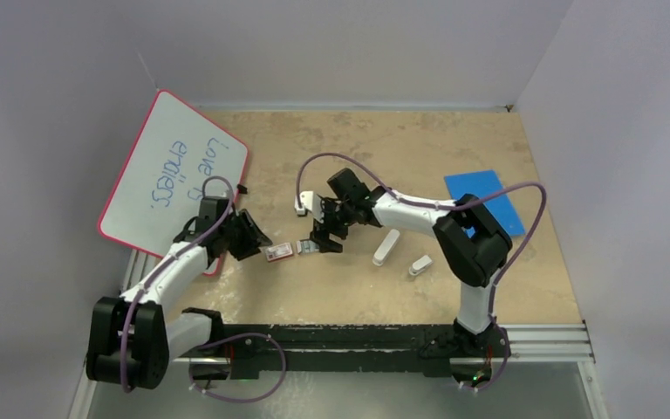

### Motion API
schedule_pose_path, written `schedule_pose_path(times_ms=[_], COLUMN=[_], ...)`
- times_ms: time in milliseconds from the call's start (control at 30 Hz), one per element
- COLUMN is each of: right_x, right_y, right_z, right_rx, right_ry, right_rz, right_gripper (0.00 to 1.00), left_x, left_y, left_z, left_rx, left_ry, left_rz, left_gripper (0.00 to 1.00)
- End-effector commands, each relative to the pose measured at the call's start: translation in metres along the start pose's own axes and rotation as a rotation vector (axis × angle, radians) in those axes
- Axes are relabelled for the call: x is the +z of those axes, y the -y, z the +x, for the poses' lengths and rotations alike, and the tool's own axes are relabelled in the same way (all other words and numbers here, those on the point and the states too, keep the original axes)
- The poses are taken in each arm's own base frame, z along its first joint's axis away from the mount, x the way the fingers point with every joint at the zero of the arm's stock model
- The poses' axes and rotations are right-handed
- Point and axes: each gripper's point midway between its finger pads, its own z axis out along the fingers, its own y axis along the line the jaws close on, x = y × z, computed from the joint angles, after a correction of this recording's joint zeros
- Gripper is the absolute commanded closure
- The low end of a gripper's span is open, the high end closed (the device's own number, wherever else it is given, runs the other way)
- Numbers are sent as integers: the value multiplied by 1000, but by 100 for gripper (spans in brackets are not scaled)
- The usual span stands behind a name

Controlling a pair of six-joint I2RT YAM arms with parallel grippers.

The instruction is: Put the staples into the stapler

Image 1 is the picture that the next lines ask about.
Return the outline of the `red white staple box sleeve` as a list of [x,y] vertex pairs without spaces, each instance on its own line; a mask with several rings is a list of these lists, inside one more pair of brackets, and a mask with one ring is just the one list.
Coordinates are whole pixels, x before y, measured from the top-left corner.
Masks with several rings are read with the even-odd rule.
[[265,249],[264,255],[268,262],[275,262],[294,256],[294,250],[291,243],[283,243],[269,246]]

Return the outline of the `white stapler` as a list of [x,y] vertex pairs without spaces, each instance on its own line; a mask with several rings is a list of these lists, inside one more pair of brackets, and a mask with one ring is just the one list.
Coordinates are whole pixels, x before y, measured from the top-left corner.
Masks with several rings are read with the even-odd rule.
[[372,262],[376,266],[382,266],[393,249],[395,248],[397,242],[400,238],[400,232],[396,229],[391,229],[385,235],[375,252],[373,253]]

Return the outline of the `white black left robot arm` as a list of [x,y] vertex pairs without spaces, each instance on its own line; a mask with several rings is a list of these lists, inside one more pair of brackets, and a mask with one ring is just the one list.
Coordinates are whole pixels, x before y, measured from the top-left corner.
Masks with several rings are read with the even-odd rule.
[[222,315],[187,308],[167,323],[172,306],[219,257],[242,261],[272,244],[250,213],[223,197],[204,197],[162,260],[134,287],[103,297],[92,309],[85,373],[126,392],[156,388],[169,363],[195,349],[218,355],[225,345]]

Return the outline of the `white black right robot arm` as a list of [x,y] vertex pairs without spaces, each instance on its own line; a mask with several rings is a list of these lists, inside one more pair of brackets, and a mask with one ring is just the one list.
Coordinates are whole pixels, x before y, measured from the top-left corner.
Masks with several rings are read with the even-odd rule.
[[322,253],[340,253],[354,224],[408,230],[435,239],[461,283],[453,340],[464,354],[484,349],[494,333],[495,281],[506,266],[512,241],[477,196],[431,201],[379,185],[368,188],[344,168],[327,181],[332,197],[298,190],[295,210],[311,215],[310,239]]

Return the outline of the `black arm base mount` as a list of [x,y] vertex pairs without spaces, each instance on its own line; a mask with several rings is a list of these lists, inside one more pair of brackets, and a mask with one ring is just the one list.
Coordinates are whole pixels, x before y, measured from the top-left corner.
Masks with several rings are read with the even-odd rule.
[[181,362],[232,368],[235,380],[262,372],[419,373],[429,378],[484,381],[510,356],[499,326],[486,347],[474,350],[453,340],[454,324],[265,325],[228,324],[219,348],[194,348]]

